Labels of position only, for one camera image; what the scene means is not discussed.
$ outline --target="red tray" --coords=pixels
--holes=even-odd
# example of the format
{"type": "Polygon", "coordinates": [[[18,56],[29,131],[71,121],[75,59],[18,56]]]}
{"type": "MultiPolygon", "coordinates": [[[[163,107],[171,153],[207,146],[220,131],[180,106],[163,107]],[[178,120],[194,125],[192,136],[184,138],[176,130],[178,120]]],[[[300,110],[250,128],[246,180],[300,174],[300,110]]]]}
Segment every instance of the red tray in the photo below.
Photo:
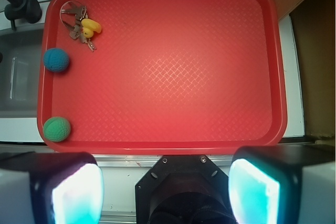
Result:
{"type": "Polygon", "coordinates": [[[59,152],[232,154],[276,144],[287,123],[272,0],[76,0],[102,33],[95,52],[69,37],[52,0],[43,49],[70,66],[41,64],[38,128],[70,121],[59,152]]]}

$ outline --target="stainless steel sink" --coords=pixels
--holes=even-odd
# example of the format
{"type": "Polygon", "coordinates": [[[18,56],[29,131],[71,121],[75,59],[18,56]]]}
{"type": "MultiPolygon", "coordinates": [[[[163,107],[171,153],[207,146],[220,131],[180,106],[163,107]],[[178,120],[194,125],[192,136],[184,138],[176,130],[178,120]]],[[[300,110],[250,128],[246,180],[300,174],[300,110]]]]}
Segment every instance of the stainless steel sink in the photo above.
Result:
{"type": "Polygon", "coordinates": [[[0,118],[35,118],[44,24],[0,31],[0,118]]]}

